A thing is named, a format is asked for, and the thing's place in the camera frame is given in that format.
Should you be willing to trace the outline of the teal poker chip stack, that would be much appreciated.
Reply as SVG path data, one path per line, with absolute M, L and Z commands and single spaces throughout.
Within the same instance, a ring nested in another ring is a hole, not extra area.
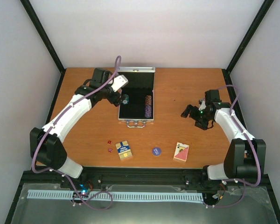
M 124 94 L 122 96 L 123 96 L 122 104 L 127 105 L 129 103 L 129 96 L 127 94 Z

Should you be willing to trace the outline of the aluminium poker case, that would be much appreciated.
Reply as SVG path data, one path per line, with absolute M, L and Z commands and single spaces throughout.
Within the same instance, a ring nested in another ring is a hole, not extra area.
M 144 128 L 147 122 L 154 121 L 154 77 L 155 67 L 120 67 L 119 74 L 128 79 L 121 89 L 129 96 L 127 105 L 119 106 L 118 120 L 125 122 L 128 128 Z M 145 97 L 152 96 L 152 117 L 145 117 Z

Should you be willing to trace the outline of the brown poker chip stack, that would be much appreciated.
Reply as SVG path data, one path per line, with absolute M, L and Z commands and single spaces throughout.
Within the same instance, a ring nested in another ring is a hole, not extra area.
M 152 96 L 151 95 L 146 95 L 145 97 L 145 106 L 152 106 Z

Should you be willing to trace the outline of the purple poker chip stack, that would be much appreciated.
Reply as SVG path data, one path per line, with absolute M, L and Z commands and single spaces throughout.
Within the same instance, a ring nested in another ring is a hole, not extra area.
M 151 118 L 152 117 L 152 106 L 151 105 L 146 105 L 145 106 L 145 117 L 146 118 Z

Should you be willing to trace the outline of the red playing card deck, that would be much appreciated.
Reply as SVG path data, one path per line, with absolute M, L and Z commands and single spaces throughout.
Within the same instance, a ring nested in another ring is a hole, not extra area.
M 178 161 L 187 161 L 189 145 L 177 142 L 175 147 L 174 159 Z

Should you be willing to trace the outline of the blue playing card box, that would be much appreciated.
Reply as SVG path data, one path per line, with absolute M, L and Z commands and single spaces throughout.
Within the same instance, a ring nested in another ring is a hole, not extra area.
M 115 144 L 119 158 L 121 160 L 132 157 L 132 151 L 127 140 Z

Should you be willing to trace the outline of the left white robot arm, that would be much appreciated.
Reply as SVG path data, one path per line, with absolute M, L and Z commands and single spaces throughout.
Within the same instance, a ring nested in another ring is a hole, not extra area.
M 122 101 L 119 89 L 121 86 L 117 84 L 96 90 L 81 85 L 70 102 L 53 120 L 41 129 L 33 128 L 30 132 L 32 170 L 35 173 L 55 170 L 70 176 L 71 182 L 76 187 L 84 187 L 88 182 L 88 176 L 82 172 L 83 166 L 68 156 L 63 142 L 80 118 L 102 99 L 107 99 L 111 104 L 118 106 Z

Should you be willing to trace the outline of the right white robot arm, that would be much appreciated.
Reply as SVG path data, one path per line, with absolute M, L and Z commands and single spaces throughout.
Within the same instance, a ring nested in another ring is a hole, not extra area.
M 223 163 L 206 166 L 210 180 L 259 185 L 264 169 L 266 143 L 246 130 L 230 103 L 212 102 L 206 105 L 202 102 L 200 107 L 188 105 L 181 117 L 192 118 L 195 126 L 205 131 L 209 129 L 209 122 L 216 122 L 230 143 Z

